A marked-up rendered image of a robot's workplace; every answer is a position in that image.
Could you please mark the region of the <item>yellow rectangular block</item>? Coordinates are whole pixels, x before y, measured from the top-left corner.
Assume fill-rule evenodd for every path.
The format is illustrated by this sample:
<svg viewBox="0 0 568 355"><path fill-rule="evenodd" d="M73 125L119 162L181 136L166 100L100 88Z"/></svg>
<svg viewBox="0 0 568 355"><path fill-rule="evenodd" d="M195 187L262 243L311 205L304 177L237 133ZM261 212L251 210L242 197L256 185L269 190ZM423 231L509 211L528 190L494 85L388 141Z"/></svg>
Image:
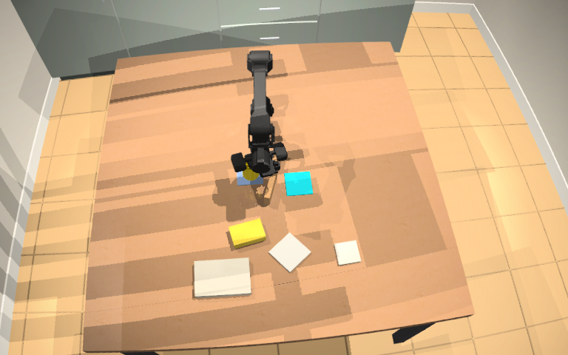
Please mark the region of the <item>yellow rectangular block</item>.
<svg viewBox="0 0 568 355"><path fill-rule="evenodd" d="M266 240L260 219L229 226L229 231L235 249Z"/></svg>

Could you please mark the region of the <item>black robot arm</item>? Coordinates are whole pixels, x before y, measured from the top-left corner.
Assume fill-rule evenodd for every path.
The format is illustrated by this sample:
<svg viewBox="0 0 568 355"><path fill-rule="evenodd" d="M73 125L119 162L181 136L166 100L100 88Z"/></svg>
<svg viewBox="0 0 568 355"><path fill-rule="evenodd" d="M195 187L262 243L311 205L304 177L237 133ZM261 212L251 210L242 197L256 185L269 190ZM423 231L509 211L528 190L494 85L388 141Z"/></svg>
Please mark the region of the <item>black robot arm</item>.
<svg viewBox="0 0 568 355"><path fill-rule="evenodd" d="M260 173L260 177L264 178L280 170L280 162L272 160L268 150L273 148L275 142L274 125L270 122L274 108L270 104L270 98L266 96L266 77L272 70L272 54L270 50L250 50L246 60L247 70L254 77L254 98L250 107L250 124L248 124L248 147L253 149L251 170Z"/></svg>

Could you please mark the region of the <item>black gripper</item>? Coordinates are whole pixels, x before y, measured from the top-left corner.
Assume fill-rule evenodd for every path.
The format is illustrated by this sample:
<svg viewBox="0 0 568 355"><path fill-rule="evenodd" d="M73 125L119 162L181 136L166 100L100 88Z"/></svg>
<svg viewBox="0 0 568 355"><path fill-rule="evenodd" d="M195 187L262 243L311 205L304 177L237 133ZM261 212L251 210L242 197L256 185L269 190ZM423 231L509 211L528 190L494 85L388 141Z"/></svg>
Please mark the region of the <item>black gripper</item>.
<svg viewBox="0 0 568 355"><path fill-rule="evenodd" d="M272 156L272 158L274 158L274 155L277 156L277 161L282 161L282 160L286 160L288 157L288 153L285 149L285 146L282 142L279 143L273 143L273 149L272 151L270 151L270 154ZM235 172L241 172L246 170L246 162L248 164L248 167L251 169L251 153L244 155L242 152L238 152L235 154L232 154L230 156L231 159L231 163L232 166L234 168Z"/></svg>

